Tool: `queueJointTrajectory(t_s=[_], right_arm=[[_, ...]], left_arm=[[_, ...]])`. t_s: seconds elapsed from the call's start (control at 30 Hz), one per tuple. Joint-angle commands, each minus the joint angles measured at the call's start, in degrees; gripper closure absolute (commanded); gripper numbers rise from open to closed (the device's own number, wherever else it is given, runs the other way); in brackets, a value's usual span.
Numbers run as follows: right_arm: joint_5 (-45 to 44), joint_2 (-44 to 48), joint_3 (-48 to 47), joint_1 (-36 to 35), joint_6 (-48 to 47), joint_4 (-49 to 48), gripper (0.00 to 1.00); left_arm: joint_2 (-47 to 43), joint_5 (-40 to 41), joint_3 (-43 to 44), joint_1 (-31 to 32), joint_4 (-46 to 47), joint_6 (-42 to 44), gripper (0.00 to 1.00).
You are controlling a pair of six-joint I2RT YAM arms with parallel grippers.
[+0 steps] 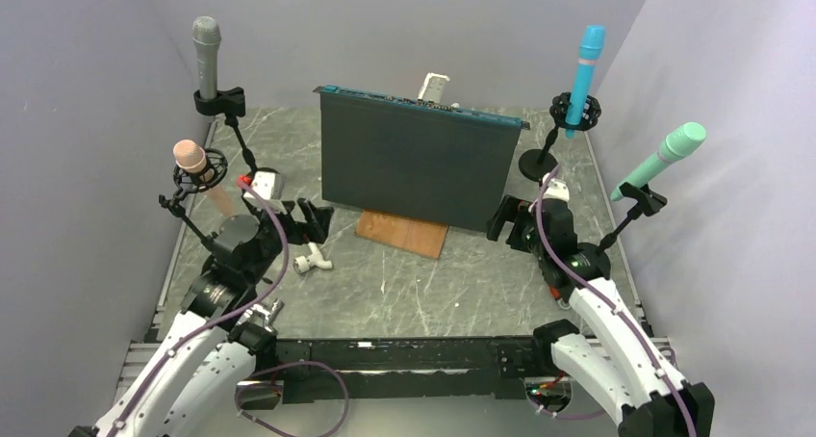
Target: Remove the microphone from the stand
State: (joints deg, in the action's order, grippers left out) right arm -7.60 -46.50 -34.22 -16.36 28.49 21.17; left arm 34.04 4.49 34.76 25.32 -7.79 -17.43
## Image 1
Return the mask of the black tripod shock-mount stand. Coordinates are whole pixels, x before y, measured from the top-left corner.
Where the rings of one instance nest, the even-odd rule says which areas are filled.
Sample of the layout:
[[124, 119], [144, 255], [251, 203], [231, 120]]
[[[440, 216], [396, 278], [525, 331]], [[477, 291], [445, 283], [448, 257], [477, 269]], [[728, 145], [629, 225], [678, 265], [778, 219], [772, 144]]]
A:
[[201, 244], [211, 253], [214, 252], [214, 234], [205, 235], [191, 221], [187, 215], [185, 207], [188, 196], [198, 193], [208, 193], [219, 185], [224, 179], [228, 162], [224, 154], [217, 149], [204, 148], [204, 172], [189, 173], [176, 166], [172, 172], [172, 180], [176, 191], [171, 198], [159, 195], [159, 204], [163, 209], [168, 210], [174, 217], [183, 221], [187, 227], [196, 235]]

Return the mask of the pink microphone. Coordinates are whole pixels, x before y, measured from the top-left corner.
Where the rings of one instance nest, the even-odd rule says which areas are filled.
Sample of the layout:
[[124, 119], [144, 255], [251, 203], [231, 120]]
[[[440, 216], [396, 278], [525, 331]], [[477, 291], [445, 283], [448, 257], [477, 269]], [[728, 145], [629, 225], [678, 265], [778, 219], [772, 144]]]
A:
[[207, 187], [205, 194], [218, 211], [225, 218], [234, 216], [230, 198], [218, 182], [213, 183], [217, 173], [206, 151], [195, 141], [181, 140], [173, 146], [172, 152], [176, 165]]

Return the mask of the grey microphone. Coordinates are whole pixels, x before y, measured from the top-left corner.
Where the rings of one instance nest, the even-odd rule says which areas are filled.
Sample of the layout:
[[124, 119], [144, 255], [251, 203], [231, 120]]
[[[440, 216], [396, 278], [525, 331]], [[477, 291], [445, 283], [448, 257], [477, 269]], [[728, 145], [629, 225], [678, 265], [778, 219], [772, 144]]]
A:
[[221, 32], [211, 16], [199, 16], [192, 25], [192, 40], [196, 51], [199, 93], [203, 100], [217, 97], [217, 54]]

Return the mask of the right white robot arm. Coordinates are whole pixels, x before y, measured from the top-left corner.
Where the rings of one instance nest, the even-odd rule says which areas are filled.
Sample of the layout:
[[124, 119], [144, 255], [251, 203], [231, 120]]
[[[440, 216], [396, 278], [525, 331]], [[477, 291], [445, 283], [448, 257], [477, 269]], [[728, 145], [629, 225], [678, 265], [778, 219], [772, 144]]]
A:
[[620, 233], [642, 215], [666, 203], [658, 194], [637, 191], [626, 218], [599, 244], [581, 243], [566, 201], [525, 201], [506, 195], [488, 223], [495, 241], [505, 223], [507, 244], [532, 254], [556, 297], [567, 303], [605, 349], [597, 353], [568, 320], [533, 332], [530, 361], [542, 374], [565, 373], [602, 407], [621, 436], [708, 436], [715, 399], [693, 384], [663, 355], [623, 303], [611, 278], [606, 254]]

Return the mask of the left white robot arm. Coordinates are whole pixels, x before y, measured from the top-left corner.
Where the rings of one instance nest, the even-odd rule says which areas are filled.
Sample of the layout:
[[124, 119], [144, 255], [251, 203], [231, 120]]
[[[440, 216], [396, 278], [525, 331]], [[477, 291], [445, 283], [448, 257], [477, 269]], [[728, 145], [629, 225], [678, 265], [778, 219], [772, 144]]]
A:
[[164, 340], [127, 391], [95, 424], [73, 436], [185, 436], [229, 390], [250, 376], [262, 379], [276, 366], [273, 326], [283, 303], [266, 305], [268, 292], [286, 275], [266, 277], [276, 259], [289, 263], [292, 244], [316, 246], [327, 238], [334, 210], [305, 198], [267, 202], [227, 218], [203, 236], [209, 251]]

